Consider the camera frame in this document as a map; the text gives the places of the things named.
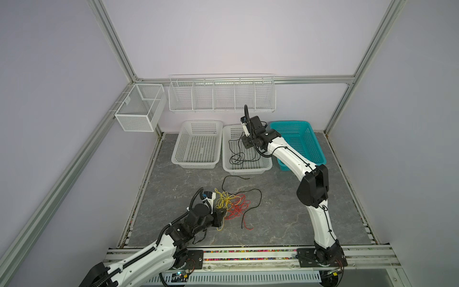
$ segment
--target red string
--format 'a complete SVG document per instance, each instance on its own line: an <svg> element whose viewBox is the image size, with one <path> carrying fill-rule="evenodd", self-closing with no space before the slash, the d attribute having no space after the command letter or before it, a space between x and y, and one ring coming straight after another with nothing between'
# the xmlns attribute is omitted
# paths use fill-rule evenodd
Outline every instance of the red string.
<svg viewBox="0 0 459 287"><path fill-rule="evenodd" d="M230 220L236 217L239 217L244 214L244 211L249 208L250 200L246 200L245 194L240 195L240 199L235 198L231 201L231 208L228 210L225 219ZM244 226L247 230L252 230L253 228L247 228L246 220L244 219Z"/></svg>

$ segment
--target wall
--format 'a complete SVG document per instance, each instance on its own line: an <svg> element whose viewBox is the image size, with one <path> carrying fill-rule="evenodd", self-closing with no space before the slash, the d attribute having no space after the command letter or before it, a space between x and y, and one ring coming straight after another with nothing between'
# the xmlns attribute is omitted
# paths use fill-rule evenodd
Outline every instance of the wall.
<svg viewBox="0 0 459 287"><path fill-rule="evenodd" d="M457 285L458 13L409 1L330 135L414 287Z"/></svg>
<svg viewBox="0 0 459 287"><path fill-rule="evenodd" d="M86 1L2 2L0 256L126 83ZM77 286L62 278L80 280L114 247L154 141L152 133L124 133L117 125L12 286Z"/></svg>
<svg viewBox="0 0 459 287"><path fill-rule="evenodd" d="M276 111L251 112L250 116L258 115L266 122L304 120L313 129L324 130L346 87L346 84L280 84L276 86ZM224 125L238 124L243 113L173 113L167 104L159 125L162 131L178 132L184 121L193 119L219 120Z"/></svg>
<svg viewBox="0 0 459 287"><path fill-rule="evenodd" d="M354 74L390 0L105 0L139 78Z"/></svg>

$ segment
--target blue basket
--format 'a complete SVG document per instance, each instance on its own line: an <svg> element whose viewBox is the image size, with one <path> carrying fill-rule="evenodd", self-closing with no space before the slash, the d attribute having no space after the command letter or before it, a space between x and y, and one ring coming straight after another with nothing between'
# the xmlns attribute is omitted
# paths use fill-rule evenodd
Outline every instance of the blue basket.
<svg viewBox="0 0 459 287"><path fill-rule="evenodd" d="M306 159L317 165L326 164L324 153L308 122L284 121L272 122L269 127L278 131L285 141ZM290 170L283 162L277 159L280 170Z"/></svg>

